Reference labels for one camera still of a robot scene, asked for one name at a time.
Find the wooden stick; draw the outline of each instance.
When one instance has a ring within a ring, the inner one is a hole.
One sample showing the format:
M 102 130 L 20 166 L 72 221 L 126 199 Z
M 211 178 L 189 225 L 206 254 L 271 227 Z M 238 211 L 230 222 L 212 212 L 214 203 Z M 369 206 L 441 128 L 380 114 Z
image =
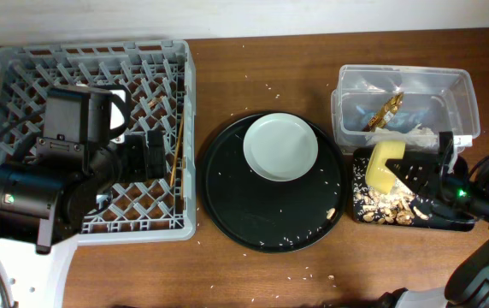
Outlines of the wooden stick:
M 184 110 L 182 110 L 182 118 L 180 119 L 180 129 L 178 131 L 178 139 L 176 140 L 176 150 L 174 151 L 173 172 L 170 175 L 170 186 L 174 186 L 176 178 L 176 163 L 178 163 L 178 153 L 180 152 L 180 141 L 182 139 L 182 131 L 184 130 Z
M 184 150 L 182 150 L 182 189 L 180 190 L 180 200 L 184 199 L 184 169 L 186 169 L 186 161 L 184 160 Z

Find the food crumb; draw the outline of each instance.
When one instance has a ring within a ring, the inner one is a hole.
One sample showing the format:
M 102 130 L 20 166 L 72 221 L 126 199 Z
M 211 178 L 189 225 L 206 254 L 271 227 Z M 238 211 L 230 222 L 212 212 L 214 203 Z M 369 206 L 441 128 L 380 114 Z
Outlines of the food crumb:
M 330 210 L 328 210 L 328 213 L 327 213 L 327 219 L 331 219 L 333 214 L 336 212 L 336 209 L 332 208 Z

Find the clear plastic container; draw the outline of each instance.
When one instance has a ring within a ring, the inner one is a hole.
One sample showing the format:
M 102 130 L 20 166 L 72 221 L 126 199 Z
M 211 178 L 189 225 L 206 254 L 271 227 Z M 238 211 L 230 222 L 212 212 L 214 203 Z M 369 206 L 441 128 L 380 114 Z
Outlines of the clear plastic container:
M 339 70 L 338 88 L 332 93 L 334 138 L 345 154 L 367 146 L 376 133 L 362 129 L 389 98 L 404 92 L 403 105 L 387 123 L 390 131 L 407 133 L 421 124 L 438 137 L 452 131 L 462 140 L 480 134 L 478 106 L 473 83 L 467 71 L 453 68 L 420 68 L 380 65 L 344 65 Z M 402 139 L 400 133 L 388 133 L 385 139 Z M 410 134 L 407 139 L 436 137 Z M 457 149 L 472 142 L 464 142 Z M 428 150 L 437 150 L 438 142 Z

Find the plastic container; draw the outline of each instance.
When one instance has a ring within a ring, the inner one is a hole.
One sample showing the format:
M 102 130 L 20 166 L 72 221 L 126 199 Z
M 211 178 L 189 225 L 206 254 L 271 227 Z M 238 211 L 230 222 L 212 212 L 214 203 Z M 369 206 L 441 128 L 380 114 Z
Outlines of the plastic container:
M 113 202 L 86 216 L 80 245 L 186 240 L 195 233 L 195 65 L 187 42 L 178 40 L 53 44 L 0 49 L 0 129 L 44 104 L 52 86 L 124 85 L 133 95 L 125 134 L 161 128 L 167 164 L 164 179 L 115 184 Z M 152 99 L 160 103 L 148 106 Z M 177 129 L 185 117 L 182 151 L 174 187 L 172 171 Z M 19 125 L 0 143 L 0 163 L 13 154 L 43 119 Z
M 380 65 L 344 65 L 338 88 L 332 93 L 332 124 L 336 143 L 345 154 L 367 145 L 375 133 L 362 129 L 384 103 L 398 92 L 404 102 L 387 129 L 407 133 L 417 124 L 463 136 L 457 149 L 471 146 L 480 134 L 480 119 L 470 75 L 462 69 Z M 389 133 L 386 139 L 402 139 Z M 413 139 L 432 136 L 410 135 Z M 438 150 L 438 142 L 428 150 Z

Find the white wall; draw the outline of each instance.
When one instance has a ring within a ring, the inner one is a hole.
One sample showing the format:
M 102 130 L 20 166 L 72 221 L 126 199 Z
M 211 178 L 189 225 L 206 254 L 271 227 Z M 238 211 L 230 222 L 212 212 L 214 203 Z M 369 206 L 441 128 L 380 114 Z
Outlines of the white wall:
M 0 44 L 489 27 L 489 0 L 0 0 Z

